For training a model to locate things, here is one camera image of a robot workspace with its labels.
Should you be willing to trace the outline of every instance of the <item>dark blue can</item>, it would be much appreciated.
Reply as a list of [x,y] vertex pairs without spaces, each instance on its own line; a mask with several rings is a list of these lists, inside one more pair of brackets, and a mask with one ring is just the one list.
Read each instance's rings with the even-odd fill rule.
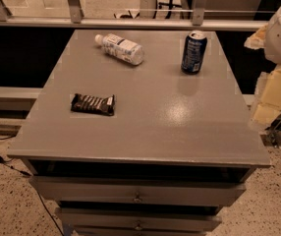
[[207,38],[200,30],[193,30],[187,36],[181,64],[183,72],[194,75],[200,71],[206,45]]

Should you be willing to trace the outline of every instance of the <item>drawer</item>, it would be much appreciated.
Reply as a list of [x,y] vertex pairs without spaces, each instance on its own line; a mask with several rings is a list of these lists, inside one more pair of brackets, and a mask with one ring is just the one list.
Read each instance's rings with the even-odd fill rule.
[[234,183],[40,176],[30,183],[47,200],[204,207],[228,207],[246,189]]
[[205,236],[204,232],[179,232],[179,231],[148,231],[148,230],[122,230],[115,228],[75,227],[81,236]]
[[187,213],[169,213],[152,211],[137,211],[128,209],[107,209],[107,204],[101,204],[97,209],[57,208],[57,216],[65,224],[74,228],[96,227],[116,228],[123,230],[178,231],[199,232],[212,231],[221,220],[216,216],[191,215]]

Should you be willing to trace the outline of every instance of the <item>can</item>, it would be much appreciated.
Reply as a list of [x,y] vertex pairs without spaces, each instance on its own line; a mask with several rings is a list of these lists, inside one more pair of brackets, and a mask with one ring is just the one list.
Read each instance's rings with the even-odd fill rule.
[[183,72],[194,75],[200,71],[206,45],[207,37],[201,30],[193,30],[186,37],[181,64]]

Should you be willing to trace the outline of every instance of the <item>gray tabletop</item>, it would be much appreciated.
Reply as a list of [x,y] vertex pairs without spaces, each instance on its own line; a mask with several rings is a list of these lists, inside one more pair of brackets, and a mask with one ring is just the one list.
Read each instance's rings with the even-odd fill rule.
[[[96,34],[140,43],[138,66],[104,54]],[[215,32],[199,74],[181,72],[185,31],[76,30],[11,157],[184,165],[267,166],[249,110]],[[112,117],[71,112],[75,93],[117,96]]]

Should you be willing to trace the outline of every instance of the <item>black snack wrapper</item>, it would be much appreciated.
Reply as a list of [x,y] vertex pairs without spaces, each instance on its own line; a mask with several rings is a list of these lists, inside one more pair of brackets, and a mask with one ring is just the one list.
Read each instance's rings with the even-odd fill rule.
[[114,115],[115,96],[100,98],[76,93],[72,100],[71,110],[74,112]]

